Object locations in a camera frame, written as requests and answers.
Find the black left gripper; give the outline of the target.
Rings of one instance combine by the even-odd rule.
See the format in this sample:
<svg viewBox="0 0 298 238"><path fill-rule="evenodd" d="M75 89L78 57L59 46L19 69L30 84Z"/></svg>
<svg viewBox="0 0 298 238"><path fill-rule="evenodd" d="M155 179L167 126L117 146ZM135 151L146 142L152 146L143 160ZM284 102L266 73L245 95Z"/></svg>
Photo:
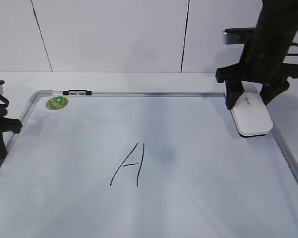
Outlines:
<svg viewBox="0 0 298 238"><path fill-rule="evenodd" d="M0 117L0 160L4 159L7 155L2 133L12 132L13 134L19 134L21 129L22 123L19 119Z"/></svg>

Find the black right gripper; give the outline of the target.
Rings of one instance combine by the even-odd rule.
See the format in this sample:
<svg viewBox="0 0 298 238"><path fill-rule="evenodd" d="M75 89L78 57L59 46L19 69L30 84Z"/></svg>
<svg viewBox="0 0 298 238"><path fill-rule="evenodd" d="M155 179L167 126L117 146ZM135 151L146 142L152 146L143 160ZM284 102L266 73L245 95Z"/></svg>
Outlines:
<svg viewBox="0 0 298 238"><path fill-rule="evenodd" d="M265 106L290 87L287 78L298 78L298 64L265 62L236 63L216 70L218 83L225 81L225 104L231 110L244 93L242 81L263 84L260 96Z"/></svg>

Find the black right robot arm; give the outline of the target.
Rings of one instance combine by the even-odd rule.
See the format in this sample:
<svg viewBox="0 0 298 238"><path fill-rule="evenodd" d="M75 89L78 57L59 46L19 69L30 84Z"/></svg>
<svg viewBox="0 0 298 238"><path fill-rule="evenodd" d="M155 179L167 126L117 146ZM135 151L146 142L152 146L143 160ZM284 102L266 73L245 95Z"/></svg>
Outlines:
<svg viewBox="0 0 298 238"><path fill-rule="evenodd" d="M284 59L297 31L298 0L264 0L255 27L223 31L226 45L244 45L238 63L216 70L217 83L225 84L228 110L244 93L243 82L262 84L265 105L289 89L288 78L298 78L298 64Z"/></svg>

